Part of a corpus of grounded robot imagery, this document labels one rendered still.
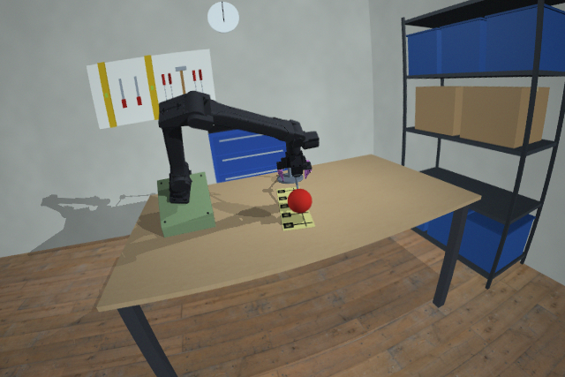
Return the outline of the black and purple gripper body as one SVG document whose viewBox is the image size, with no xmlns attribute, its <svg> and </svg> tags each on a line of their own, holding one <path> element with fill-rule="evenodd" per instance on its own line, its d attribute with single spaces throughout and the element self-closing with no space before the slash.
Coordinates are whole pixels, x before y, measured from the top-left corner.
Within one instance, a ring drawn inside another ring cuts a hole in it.
<svg viewBox="0 0 565 377">
<path fill-rule="evenodd" d="M 300 150 L 300 152 L 301 152 L 301 150 Z M 296 153 L 296 155 L 298 155 L 300 152 Z M 290 154 L 288 152 L 287 152 L 287 154 L 294 155 L 294 154 Z M 284 170 L 284 169 L 290 168 L 290 167 L 286 166 L 286 157 L 281 158 L 281 161 L 277 162 L 276 165 L 277 165 L 278 170 L 281 170 L 281 169 Z M 303 170 L 311 170 L 311 169 L 312 169 L 311 163 L 306 162 L 305 156 L 303 155 Z"/>
</svg>

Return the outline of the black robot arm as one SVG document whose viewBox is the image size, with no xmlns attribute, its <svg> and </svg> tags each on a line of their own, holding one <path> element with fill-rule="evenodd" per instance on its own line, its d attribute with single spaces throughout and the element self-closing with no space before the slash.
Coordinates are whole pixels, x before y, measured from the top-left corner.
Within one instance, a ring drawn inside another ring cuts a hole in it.
<svg viewBox="0 0 565 377">
<path fill-rule="evenodd" d="M 184 159 L 181 126 L 209 131 L 213 125 L 220 125 L 285 141 L 286 151 L 294 154 L 285 152 L 286 166 L 291 168 L 293 177 L 303 174 L 301 147 L 309 149 L 320 144 L 317 132 L 303 131 L 298 121 L 275 119 L 233 108 L 211 100 L 210 94 L 198 91 L 190 91 L 160 102 L 158 125 L 162 128 L 169 158 L 170 203 L 188 204 L 190 200 L 192 171 Z M 298 152 L 300 153 L 296 155 Z"/>
</svg>

